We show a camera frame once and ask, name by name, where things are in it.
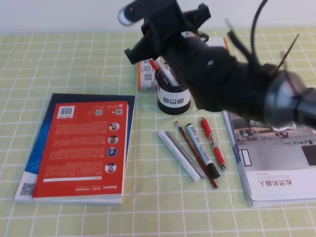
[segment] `robotic arm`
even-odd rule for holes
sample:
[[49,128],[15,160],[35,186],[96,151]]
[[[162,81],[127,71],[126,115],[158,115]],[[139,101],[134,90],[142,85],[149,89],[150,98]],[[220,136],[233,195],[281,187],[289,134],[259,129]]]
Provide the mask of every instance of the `robotic arm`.
[[[144,36],[125,53],[132,64],[162,56],[189,87],[199,109],[227,110],[274,126],[294,121],[316,128],[316,90],[305,87],[297,74],[280,70],[297,37],[279,65],[261,65],[257,59],[255,26],[266,2],[259,6],[252,24],[251,53],[232,29],[228,32],[248,63],[238,62],[225,48],[209,47],[200,39],[208,39],[198,31],[211,17],[206,5],[182,12],[176,0],[135,0],[119,11],[118,20],[126,26],[144,19]],[[185,37],[183,32],[200,37]]]

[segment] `white wall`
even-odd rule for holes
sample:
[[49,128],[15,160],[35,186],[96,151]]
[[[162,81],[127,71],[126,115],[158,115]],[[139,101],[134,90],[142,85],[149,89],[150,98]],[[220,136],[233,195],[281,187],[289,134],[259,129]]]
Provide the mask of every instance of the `white wall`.
[[[131,0],[0,0],[0,34],[39,32],[134,31],[117,21],[118,10]],[[261,0],[179,0],[183,10],[209,6],[212,18],[204,28],[249,27]],[[261,26],[316,25],[316,0],[270,0]]]

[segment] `white marker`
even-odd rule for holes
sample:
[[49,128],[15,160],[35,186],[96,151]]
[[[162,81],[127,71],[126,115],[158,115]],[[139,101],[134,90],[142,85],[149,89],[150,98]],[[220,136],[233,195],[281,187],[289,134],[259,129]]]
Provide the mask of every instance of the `white marker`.
[[213,179],[219,178],[220,174],[218,173],[213,161],[208,156],[204,146],[202,145],[201,139],[199,138],[198,133],[195,130],[195,128],[193,127],[193,125],[189,123],[187,125],[187,130],[188,130],[189,135],[190,135],[191,139],[193,140],[195,146],[197,147],[201,157],[203,158],[203,161],[207,167],[207,170],[208,170],[210,176]]
[[168,70],[168,68],[165,66],[165,64],[163,62],[164,62],[164,60],[162,58],[160,58],[160,57],[155,60],[155,63],[159,67],[159,70],[161,71],[162,75],[164,75],[166,80],[168,80],[168,82],[170,82],[170,84],[172,86],[178,86],[179,83],[173,77],[173,75],[171,74],[171,72]]
[[163,143],[169,148],[169,150],[173,153],[182,167],[187,171],[187,173],[191,176],[194,181],[200,180],[199,174],[193,169],[190,163],[184,158],[181,152],[176,148],[170,138],[165,134],[164,131],[159,131],[158,136],[161,138]]

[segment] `black marker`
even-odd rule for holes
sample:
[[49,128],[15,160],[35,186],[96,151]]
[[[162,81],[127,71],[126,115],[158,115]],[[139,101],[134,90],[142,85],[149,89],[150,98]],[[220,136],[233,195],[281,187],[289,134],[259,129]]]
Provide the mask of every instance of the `black marker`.
[[189,132],[189,135],[191,136],[195,146],[197,147],[201,157],[203,158],[203,161],[205,162],[205,165],[207,167],[207,170],[210,174],[210,176],[213,179],[217,179],[219,178],[220,174],[218,173],[213,161],[211,160],[211,158],[208,156],[204,146],[202,145],[202,142],[198,136],[197,131],[195,130],[195,128],[193,127],[192,124],[188,124],[187,125],[187,130]]

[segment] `red book cover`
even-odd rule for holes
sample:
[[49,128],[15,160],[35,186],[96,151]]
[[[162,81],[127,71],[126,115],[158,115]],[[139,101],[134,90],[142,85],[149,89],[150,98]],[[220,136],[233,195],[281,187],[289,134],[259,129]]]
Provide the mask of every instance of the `red book cover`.
[[33,198],[121,195],[126,101],[57,104]]

